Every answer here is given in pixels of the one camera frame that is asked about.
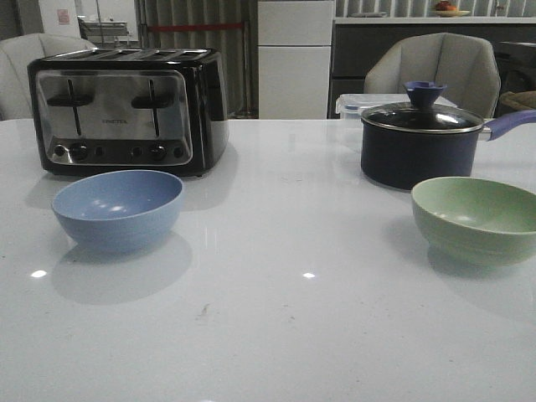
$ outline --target chair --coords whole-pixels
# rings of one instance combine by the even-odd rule
[[[46,33],[0,41],[0,120],[32,117],[27,71],[31,61],[94,47],[85,39]]]
[[[365,93],[405,93],[406,81],[447,84],[458,107],[492,117],[501,86],[492,45],[485,39],[433,33],[395,44],[365,77]]]

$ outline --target glass lid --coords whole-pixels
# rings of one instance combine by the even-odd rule
[[[362,120],[383,128],[428,134],[456,134],[482,128],[484,120],[470,111],[434,104],[415,107],[410,102],[390,103],[367,109]]]

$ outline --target lid knob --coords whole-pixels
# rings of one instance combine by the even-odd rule
[[[431,107],[445,90],[446,85],[436,85],[434,81],[408,81],[404,83],[411,105],[418,109]]]

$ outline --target stainless steel toaster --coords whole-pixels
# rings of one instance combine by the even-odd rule
[[[28,67],[43,168],[86,176],[128,168],[202,175],[229,137],[213,49],[92,49]]]

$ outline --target bowl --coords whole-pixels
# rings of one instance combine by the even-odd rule
[[[439,15],[440,17],[463,17],[464,15],[467,15],[470,13],[470,11],[467,10],[449,10],[449,11],[434,11],[435,15]]]
[[[52,201],[59,223],[89,249],[125,253],[161,241],[176,222],[183,182],[170,173],[123,170],[83,178]]]
[[[430,245],[473,265],[536,254],[536,194],[479,178],[431,178],[412,191],[415,222]]]

